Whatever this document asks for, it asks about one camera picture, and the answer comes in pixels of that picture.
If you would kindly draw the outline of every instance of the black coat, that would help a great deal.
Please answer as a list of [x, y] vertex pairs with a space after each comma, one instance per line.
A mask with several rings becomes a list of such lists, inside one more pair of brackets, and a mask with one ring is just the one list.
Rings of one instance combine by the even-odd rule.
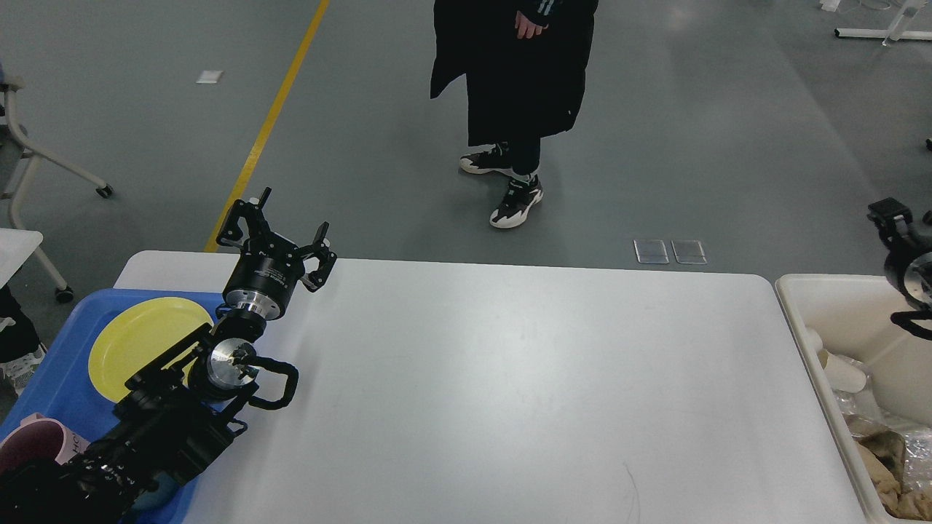
[[[435, 0], [431, 98], [460, 75], [469, 93], [469, 145], [569, 130], [585, 91], [598, 0]], [[518, 39], [514, 16], [549, 25]]]

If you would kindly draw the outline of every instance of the yellow plate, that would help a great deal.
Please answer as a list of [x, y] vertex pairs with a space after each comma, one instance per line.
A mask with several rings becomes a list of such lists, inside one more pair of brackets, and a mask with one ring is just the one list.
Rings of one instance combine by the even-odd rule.
[[119, 402], [130, 392], [123, 385], [129, 377], [205, 323], [212, 324], [210, 313], [186, 298], [164, 296], [136, 304], [94, 341], [88, 358], [90, 382], [98, 393]]

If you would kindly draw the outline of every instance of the white sneaker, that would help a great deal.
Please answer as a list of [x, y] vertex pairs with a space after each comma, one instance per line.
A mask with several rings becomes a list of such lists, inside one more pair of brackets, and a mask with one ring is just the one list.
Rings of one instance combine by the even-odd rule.
[[34, 352], [28, 353], [12, 362], [0, 364], [0, 375], [13, 386], [16, 396], [26, 389], [26, 384], [33, 377], [36, 369], [46, 358], [46, 347], [41, 343]]

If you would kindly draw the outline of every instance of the gray floor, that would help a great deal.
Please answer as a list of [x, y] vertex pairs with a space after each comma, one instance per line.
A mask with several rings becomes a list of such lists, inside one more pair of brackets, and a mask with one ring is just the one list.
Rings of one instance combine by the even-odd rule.
[[[487, 223], [505, 181], [457, 170], [465, 88], [427, 98], [432, 3], [334, 0], [249, 185], [271, 225], [341, 256], [756, 273], [880, 274], [867, 204], [932, 207], [932, 43], [841, 40], [895, 9], [844, 0], [604, 1], [577, 127], [544, 141], [546, 199]], [[280, 0], [7, 0], [0, 49], [46, 165], [25, 221], [78, 294], [144, 249], [203, 249], [317, 8]], [[932, 30], [932, 8], [912, 29]], [[224, 70], [216, 86], [194, 84]], [[639, 265], [636, 238], [697, 239], [707, 266]], [[52, 340], [72, 306], [35, 262], [11, 282]]]

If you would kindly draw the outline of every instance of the pink mug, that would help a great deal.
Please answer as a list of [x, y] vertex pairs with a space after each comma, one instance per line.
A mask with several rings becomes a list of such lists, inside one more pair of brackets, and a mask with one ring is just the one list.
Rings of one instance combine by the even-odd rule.
[[61, 422], [33, 413], [0, 442], [0, 473], [38, 458], [64, 464], [88, 445], [87, 440]]

